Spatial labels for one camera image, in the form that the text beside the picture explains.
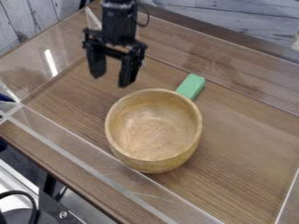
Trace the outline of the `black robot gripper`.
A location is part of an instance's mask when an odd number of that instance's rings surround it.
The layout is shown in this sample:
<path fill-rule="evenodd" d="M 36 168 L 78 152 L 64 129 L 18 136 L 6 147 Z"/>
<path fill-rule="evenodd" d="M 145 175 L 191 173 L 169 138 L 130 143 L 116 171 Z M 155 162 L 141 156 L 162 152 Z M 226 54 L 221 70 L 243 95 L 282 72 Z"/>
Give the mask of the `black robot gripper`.
<path fill-rule="evenodd" d="M 149 22 L 138 22 L 138 8 L 136 0 L 104 0 L 100 28 L 83 30 L 90 73 L 100 78 L 107 72 L 107 56 L 120 59 L 120 88 L 136 81 L 146 58 L 147 45 L 136 39 L 136 27 L 147 27 Z"/>

